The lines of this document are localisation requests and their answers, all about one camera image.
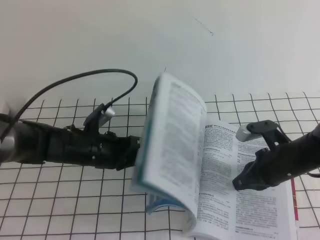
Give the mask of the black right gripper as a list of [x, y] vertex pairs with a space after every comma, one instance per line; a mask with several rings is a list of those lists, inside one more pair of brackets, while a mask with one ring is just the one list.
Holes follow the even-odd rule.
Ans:
[[284, 146], [274, 150], [263, 148], [255, 153], [256, 159], [247, 163], [242, 172], [232, 180], [237, 191], [262, 191], [292, 178]]

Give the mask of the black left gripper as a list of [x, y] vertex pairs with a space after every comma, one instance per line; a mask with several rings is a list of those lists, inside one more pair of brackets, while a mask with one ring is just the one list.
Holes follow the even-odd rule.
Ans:
[[135, 165], [140, 138], [120, 137], [111, 131], [90, 134], [75, 128], [50, 127], [46, 144], [47, 162], [120, 171]]

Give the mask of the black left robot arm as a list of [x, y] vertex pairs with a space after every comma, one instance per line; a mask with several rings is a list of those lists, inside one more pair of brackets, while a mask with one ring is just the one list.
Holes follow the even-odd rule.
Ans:
[[41, 165], [46, 162], [120, 171], [134, 166], [140, 148], [137, 136], [99, 132], [99, 117], [90, 117], [83, 130], [21, 120], [0, 144], [0, 162]]

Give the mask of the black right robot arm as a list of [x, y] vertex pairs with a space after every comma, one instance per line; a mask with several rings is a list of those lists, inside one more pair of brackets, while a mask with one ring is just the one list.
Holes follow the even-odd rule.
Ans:
[[303, 174], [318, 178], [312, 171], [320, 166], [320, 127], [291, 141], [281, 127], [263, 120], [241, 126], [236, 139], [247, 142], [263, 138], [267, 148], [255, 153], [255, 160], [247, 163], [242, 172], [233, 179], [237, 191], [262, 191]]

